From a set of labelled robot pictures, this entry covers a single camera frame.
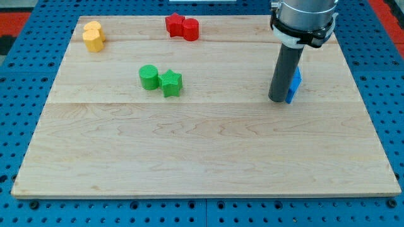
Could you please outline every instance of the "toy block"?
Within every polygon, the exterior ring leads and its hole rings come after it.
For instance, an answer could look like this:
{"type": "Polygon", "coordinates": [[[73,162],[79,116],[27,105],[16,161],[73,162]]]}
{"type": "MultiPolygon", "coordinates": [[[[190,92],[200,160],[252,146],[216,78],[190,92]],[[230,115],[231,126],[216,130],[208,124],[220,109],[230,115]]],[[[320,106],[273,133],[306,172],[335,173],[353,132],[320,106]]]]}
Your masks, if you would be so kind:
{"type": "Polygon", "coordinates": [[[100,32],[98,30],[89,30],[83,33],[83,40],[90,52],[99,52],[104,48],[100,32]]]}
{"type": "Polygon", "coordinates": [[[290,85],[290,88],[288,90],[288,95],[286,96],[286,99],[285,99],[286,103],[291,104],[293,97],[295,96],[297,89],[299,88],[301,82],[302,82],[302,77],[300,75],[300,69],[299,69],[299,67],[297,67],[295,75],[293,76],[292,84],[290,85]]]}
{"type": "Polygon", "coordinates": [[[84,26],[84,31],[97,30],[100,33],[101,39],[105,41],[105,35],[102,31],[101,24],[98,21],[91,21],[84,26]]]}
{"type": "Polygon", "coordinates": [[[170,37],[182,36],[182,22],[185,20],[185,16],[173,13],[171,16],[165,18],[165,27],[170,33],[170,37]]]}
{"type": "Polygon", "coordinates": [[[164,98],[179,96],[179,91],[182,89],[182,75],[169,69],[165,74],[158,75],[158,83],[163,91],[164,98]]]}
{"type": "Polygon", "coordinates": [[[158,71],[155,66],[145,65],[139,69],[141,86],[146,90],[158,88],[158,71]]]}
{"type": "Polygon", "coordinates": [[[182,22],[182,36],[187,41],[195,41],[199,38],[199,22],[194,18],[182,22]]]}

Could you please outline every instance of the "blue block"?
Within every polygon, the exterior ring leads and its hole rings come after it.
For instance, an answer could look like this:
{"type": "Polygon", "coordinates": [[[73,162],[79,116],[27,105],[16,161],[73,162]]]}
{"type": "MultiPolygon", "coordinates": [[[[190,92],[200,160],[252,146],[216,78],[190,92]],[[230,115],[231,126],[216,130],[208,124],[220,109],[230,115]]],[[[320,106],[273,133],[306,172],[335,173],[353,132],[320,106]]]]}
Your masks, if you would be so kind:
{"type": "Polygon", "coordinates": [[[300,69],[297,67],[295,76],[293,77],[292,84],[288,90],[288,95],[286,96],[285,102],[290,104],[293,100],[293,97],[296,94],[297,89],[299,88],[300,83],[302,82],[302,77],[300,75],[300,69]]]}

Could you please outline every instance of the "wooden table surface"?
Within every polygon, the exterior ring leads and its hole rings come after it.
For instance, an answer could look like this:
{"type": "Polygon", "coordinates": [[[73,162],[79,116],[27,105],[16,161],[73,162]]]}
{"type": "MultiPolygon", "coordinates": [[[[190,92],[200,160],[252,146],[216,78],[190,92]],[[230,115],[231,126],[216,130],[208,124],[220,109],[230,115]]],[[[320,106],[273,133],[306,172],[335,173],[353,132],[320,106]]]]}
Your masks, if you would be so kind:
{"type": "Polygon", "coordinates": [[[269,16],[82,16],[12,194],[19,199],[371,197],[401,192],[338,42],[306,47],[292,105],[268,99],[280,43],[269,16]],[[99,53],[81,39],[102,24],[99,53]],[[180,97],[138,70],[182,74],[180,97]]]}

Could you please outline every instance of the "green star-shaped block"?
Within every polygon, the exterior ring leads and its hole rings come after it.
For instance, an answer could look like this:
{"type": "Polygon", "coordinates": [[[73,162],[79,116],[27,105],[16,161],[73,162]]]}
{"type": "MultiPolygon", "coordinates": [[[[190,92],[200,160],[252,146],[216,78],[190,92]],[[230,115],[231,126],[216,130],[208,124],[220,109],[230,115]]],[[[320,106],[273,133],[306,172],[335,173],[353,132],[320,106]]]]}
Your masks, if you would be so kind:
{"type": "Polygon", "coordinates": [[[164,97],[179,96],[179,90],[182,89],[182,75],[169,69],[165,74],[158,75],[158,85],[164,97]]]}

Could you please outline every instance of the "red star-shaped block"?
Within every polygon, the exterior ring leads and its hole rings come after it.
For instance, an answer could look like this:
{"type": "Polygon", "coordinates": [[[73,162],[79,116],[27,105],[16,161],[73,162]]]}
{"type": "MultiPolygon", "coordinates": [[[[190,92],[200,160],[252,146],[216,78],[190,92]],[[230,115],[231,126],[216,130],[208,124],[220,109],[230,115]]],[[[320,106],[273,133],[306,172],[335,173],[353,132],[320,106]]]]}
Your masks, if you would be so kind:
{"type": "Polygon", "coordinates": [[[171,16],[165,18],[165,27],[170,33],[170,37],[182,36],[182,22],[185,20],[185,16],[173,13],[171,16]]]}

